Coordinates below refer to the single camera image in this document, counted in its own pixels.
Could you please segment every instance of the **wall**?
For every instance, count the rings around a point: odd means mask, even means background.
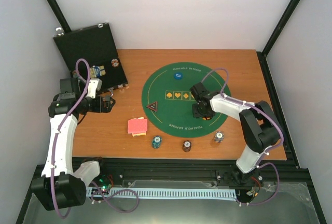
[[[52,36],[46,0],[0,0],[0,216],[15,223],[49,144],[47,108],[67,69]]]
[[[296,153],[332,223],[332,1],[301,0],[268,55]]]
[[[109,21],[118,48],[262,50],[289,0],[57,0],[73,29]]]

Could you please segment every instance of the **black triangle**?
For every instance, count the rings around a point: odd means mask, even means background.
[[[153,102],[153,103],[147,105],[146,107],[149,108],[149,109],[152,110],[152,111],[157,112],[157,103],[158,103],[158,102],[155,101],[155,102]]]

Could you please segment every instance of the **brown tabletop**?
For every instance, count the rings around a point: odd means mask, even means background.
[[[245,142],[241,125],[228,117],[219,128],[225,138],[212,141],[214,132],[203,137],[181,138],[160,131],[148,121],[146,136],[127,133],[131,118],[145,117],[141,102],[145,81],[157,69],[175,62],[195,62],[210,68],[225,67],[230,73],[232,97],[250,102],[270,103],[255,50],[118,50],[129,86],[114,91],[116,105],[108,114],[88,113],[76,128],[73,156],[109,158],[184,158],[237,159]],[[226,78],[224,72],[218,72]],[[159,149],[151,146],[152,138],[162,137]],[[183,141],[192,142],[190,152],[183,152]],[[269,160],[286,160],[283,147],[270,152]]]

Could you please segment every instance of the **green poker mat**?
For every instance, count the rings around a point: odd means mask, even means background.
[[[147,118],[158,129],[177,137],[200,137],[216,131],[227,119],[216,113],[211,120],[197,119],[192,115],[196,102],[189,89],[199,83],[212,69],[191,62],[172,63],[155,71],[145,82],[142,104]],[[181,72],[182,79],[174,74]],[[209,91],[220,90],[225,80],[213,72],[204,81]],[[224,92],[231,95],[228,86]],[[157,102],[157,111],[147,106]]]

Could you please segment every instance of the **transparent plastic sheet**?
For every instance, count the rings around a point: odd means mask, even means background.
[[[124,181],[129,188],[197,188],[221,189],[213,182],[193,181]],[[259,196],[253,202],[270,197],[275,191],[274,183],[265,182]],[[112,204],[123,209],[134,205],[133,199],[113,199]],[[310,194],[304,183],[281,183],[280,192],[269,203],[261,206],[242,206],[236,202],[221,200],[141,200],[138,208],[130,214],[121,214],[106,204],[73,207],[65,220],[55,211],[46,211],[33,196],[24,224],[98,223],[98,224],[220,224],[220,223],[319,223]]]

